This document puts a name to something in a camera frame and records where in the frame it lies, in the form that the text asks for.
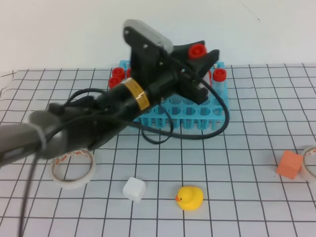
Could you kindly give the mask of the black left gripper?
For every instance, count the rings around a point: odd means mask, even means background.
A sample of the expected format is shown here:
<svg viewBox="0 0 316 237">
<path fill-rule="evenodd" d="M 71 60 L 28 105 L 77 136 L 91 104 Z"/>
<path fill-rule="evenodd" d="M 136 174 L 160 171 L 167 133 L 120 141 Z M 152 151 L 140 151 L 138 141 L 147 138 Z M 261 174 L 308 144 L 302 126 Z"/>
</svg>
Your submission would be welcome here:
<svg viewBox="0 0 316 237">
<path fill-rule="evenodd" d="M 124 28 L 125 42 L 131 47 L 131 76 L 149 94 L 150 101 L 178 94 L 196 104 L 208 98 L 208 90 L 200 86 L 200 81 L 218 61 L 220 50 L 214 49 L 205 56 L 191 60 L 189 48 L 205 41 L 175 45 L 172 53 L 156 46 L 130 27 Z"/>
</svg>

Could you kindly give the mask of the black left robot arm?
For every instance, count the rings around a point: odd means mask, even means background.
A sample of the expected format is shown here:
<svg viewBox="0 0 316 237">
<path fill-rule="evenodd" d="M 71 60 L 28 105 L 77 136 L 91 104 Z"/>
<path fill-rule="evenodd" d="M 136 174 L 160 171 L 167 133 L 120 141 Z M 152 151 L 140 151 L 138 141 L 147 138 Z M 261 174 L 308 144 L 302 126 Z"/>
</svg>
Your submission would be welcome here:
<svg viewBox="0 0 316 237">
<path fill-rule="evenodd" d="M 219 50 L 194 51 L 192 44 L 173 45 L 153 29 L 125 26 L 131 48 L 131 77 L 110 90 L 82 89 L 64 104 L 34 111 L 27 123 L 0 128 L 0 163 L 26 156 L 51 159 L 80 148 L 96 149 L 172 95 L 196 104 L 208 98 L 204 75 L 219 59 Z"/>
</svg>

